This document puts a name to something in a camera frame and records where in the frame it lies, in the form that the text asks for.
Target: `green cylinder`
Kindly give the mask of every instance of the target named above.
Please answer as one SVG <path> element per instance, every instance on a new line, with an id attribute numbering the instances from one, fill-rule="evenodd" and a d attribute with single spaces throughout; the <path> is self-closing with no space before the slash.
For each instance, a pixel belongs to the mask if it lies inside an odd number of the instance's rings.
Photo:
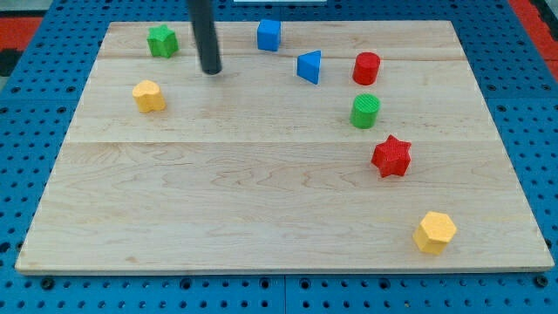
<path id="1" fill-rule="evenodd" d="M 355 97 L 350 112 L 350 122 L 353 126 L 366 129 L 374 126 L 378 111 L 380 110 L 380 99 L 372 94 L 360 94 Z"/>

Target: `green star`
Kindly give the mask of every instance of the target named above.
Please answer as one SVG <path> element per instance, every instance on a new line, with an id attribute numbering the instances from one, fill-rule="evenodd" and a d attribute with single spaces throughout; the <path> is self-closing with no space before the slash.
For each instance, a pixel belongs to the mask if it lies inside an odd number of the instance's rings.
<path id="1" fill-rule="evenodd" d="M 151 55 L 154 57 L 171 58 L 173 53 L 178 51 L 176 34 L 174 34 L 174 31 L 169 30 L 165 24 L 149 28 L 147 43 L 149 44 Z"/>

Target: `triangular prism block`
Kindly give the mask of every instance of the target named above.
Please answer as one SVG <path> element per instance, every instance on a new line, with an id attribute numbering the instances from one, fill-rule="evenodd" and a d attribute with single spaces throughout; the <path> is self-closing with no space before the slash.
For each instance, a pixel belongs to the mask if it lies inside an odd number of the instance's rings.
<path id="1" fill-rule="evenodd" d="M 298 56 L 296 59 L 296 75 L 317 84 L 320 77 L 321 51 L 313 51 Z"/>

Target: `red cylinder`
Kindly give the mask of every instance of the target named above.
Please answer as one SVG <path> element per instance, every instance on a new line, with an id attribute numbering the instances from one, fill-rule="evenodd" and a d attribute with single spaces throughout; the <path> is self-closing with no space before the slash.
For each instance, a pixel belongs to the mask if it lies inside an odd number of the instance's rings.
<path id="1" fill-rule="evenodd" d="M 352 79 L 360 85 L 370 85 L 376 81 L 378 69 L 380 67 L 380 57 L 372 52 L 362 52 L 358 54 L 355 61 L 355 70 Z"/>

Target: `blue pegboard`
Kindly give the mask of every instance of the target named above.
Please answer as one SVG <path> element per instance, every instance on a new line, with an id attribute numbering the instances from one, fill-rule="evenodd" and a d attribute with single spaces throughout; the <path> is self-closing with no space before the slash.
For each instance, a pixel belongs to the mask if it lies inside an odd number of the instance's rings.
<path id="1" fill-rule="evenodd" d="M 234 6 L 223 21 L 449 19 L 553 257 L 558 86 L 505 0 Z M 183 0 L 55 0 L 0 94 L 0 313 L 558 312 L 558 275 L 26 277 L 13 266 L 111 21 L 187 20 Z"/>

